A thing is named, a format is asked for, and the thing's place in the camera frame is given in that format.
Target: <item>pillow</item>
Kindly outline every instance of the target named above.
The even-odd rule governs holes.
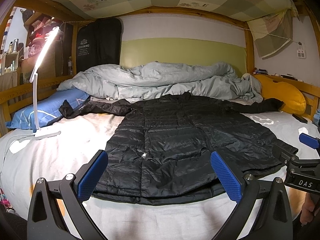
[[[59,121],[62,118],[62,114],[59,111],[59,107],[66,99],[73,109],[81,106],[89,95],[77,88],[57,91],[50,97],[38,102],[38,119],[39,126],[45,127],[54,122]],[[12,121],[6,122],[6,126],[9,129],[33,129],[36,131],[35,117],[33,111],[33,104],[26,106],[23,109],[17,111]]]
[[[276,98],[284,102],[280,110],[289,114],[303,114],[306,110],[306,99],[295,86],[287,82],[273,82],[264,75],[255,75],[261,83],[261,95],[264,99]]]

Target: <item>person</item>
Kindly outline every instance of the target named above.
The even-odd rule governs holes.
[[[310,223],[313,220],[313,217],[319,212],[319,209],[315,211],[315,214],[313,215],[312,212],[315,208],[315,204],[313,203],[310,193],[306,193],[306,197],[304,200],[304,204],[301,208],[301,216],[300,216],[300,222],[302,225],[306,225],[307,223]]]

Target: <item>yellow cushion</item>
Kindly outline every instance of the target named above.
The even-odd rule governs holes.
[[[264,75],[255,75],[262,86],[261,95],[264,99],[276,98],[284,102],[280,110],[289,114],[303,114],[306,110],[306,99],[295,86],[287,82],[273,82]]]

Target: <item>bed sheet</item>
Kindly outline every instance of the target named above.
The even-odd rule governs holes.
[[[297,147],[300,158],[319,158],[316,150],[300,143],[298,139],[299,130],[319,137],[317,127],[310,121],[308,124],[300,123],[284,112],[245,115],[270,128],[279,139]],[[59,180],[67,173],[75,173],[97,150],[105,148],[105,143],[122,119],[111,114],[87,114],[71,120],[62,119],[54,124],[60,126],[59,136],[31,141],[21,150],[19,145],[11,147],[5,158],[1,184],[17,213],[27,219],[33,186],[39,177]],[[17,139],[23,133],[27,131],[16,129],[4,136],[0,140],[0,149],[4,149],[13,136]],[[3,150],[0,150],[0,160],[3,154]],[[272,180],[276,176],[284,178],[285,167],[264,179]],[[293,216],[296,216],[303,203],[304,193],[288,188],[288,195]],[[71,233],[80,238],[63,202],[59,200],[58,203]],[[239,237],[249,232],[260,203],[260,200],[256,201]],[[109,240],[208,240],[217,233],[236,203],[224,193],[212,199],[183,205],[145,206],[93,197],[83,205]]]

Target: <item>white desk lamp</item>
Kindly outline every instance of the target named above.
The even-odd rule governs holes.
[[[30,83],[33,83],[33,111],[34,111],[34,117],[35,117],[35,125],[36,125],[36,134],[35,137],[51,137],[56,136],[61,133],[60,130],[57,130],[57,126],[47,126],[47,127],[40,127],[39,126],[39,119],[38,119],[38,109],[37,109],[37,83],[38,83],[38,73],[37,70],[40,67],[44,56],[47,54],[48,49],[50,45],[52,44],[54,38],[57,36],[59,32],[59,27],[54,27],[51,31],[51,33],[48,36],[47,41],[45,42],[38,59],[36,61],[35,67],[33,68],[31,77],[30,77]]]

